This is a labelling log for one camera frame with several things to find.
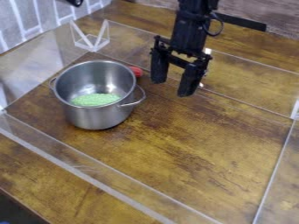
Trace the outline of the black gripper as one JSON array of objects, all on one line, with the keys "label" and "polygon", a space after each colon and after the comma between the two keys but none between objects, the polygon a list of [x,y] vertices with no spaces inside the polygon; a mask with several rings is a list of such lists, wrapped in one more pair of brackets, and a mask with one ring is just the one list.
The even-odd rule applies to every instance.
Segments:
[{"label": "black gripper", "polygon": [[186,97],[194,94],[207,73],[211,56],[203,52],[210,33],[211,14],[178,10],[172,28],[172,36],[154,37],[151,49],[151,80],[164,83],[168,66],[175,64],[186,68],[178,89],[178,95]]}]

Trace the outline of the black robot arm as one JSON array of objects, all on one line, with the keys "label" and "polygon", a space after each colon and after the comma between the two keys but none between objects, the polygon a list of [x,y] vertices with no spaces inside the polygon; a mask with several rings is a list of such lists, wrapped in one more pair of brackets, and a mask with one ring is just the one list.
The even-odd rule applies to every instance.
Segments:
[{"label": "black robot arm", "polygon": [[154,37],[151,81],[155,84],[166,82],[171,64],[183,68],[178,95],[186,97],[195,93],[213,60],[211,55],[203,51],[206,39],[222,33],[225,23],[215,14],[219,0],[178,0],[178,2],[172,36]]}]

